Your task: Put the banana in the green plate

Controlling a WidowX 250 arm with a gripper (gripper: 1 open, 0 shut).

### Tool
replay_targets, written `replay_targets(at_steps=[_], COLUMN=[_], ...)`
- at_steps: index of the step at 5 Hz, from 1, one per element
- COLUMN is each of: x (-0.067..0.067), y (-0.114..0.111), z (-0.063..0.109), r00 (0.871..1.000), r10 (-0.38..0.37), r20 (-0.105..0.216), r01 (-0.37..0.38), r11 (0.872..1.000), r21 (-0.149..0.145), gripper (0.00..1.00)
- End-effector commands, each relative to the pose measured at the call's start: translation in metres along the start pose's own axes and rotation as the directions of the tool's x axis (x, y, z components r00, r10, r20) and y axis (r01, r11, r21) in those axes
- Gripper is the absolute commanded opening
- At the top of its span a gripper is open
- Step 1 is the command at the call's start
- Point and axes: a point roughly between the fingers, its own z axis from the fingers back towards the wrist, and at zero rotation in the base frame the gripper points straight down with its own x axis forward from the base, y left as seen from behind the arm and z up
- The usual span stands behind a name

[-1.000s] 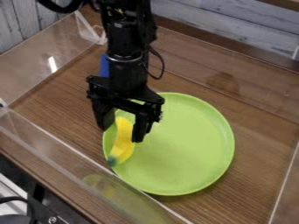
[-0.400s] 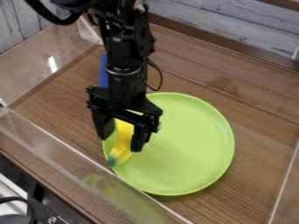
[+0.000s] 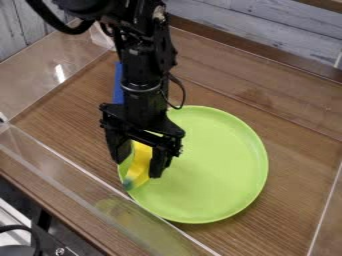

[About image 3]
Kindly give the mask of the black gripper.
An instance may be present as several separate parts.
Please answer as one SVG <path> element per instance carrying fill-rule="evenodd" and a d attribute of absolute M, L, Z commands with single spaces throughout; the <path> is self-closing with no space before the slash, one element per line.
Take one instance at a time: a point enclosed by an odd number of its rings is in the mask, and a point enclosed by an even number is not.
<path fill-rule="evenodd" d="M 124 104 L 102 103 L 100 126 L 105 131 L 105 141 L 110 158 L 120 164 L 131 154 L 131 140 L 152 148 L 149 177 L 160 178 L 169 166 L 172 157 L 180 155 L 184 130 L 167 117 L 167 112 L 152 116 L 144 110 L 135 110 L 128 115 Z"/>

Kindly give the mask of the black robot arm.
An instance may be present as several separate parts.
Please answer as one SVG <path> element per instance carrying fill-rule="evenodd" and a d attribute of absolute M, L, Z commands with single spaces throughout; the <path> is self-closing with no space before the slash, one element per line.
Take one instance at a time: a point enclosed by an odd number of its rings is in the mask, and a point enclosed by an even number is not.
<path fill-rule="evenodd" d="M 137 141 L 152 148 L 148 176 L 157 178 L 180 155 L 184 130 L 168 119 L 168 83 L 176 78 L 177 51 L 171 41 L 169 16 L 163 0 L 52 0 L 80 24 L 68 26 L 42 0 L 25 0 L 41 19 L 60 32 L 84 33 L 98 24 L 113 39 L 121 64 L 121 103 L 98 106 L 106 145 L 114 162 L 123 162 Z"/>

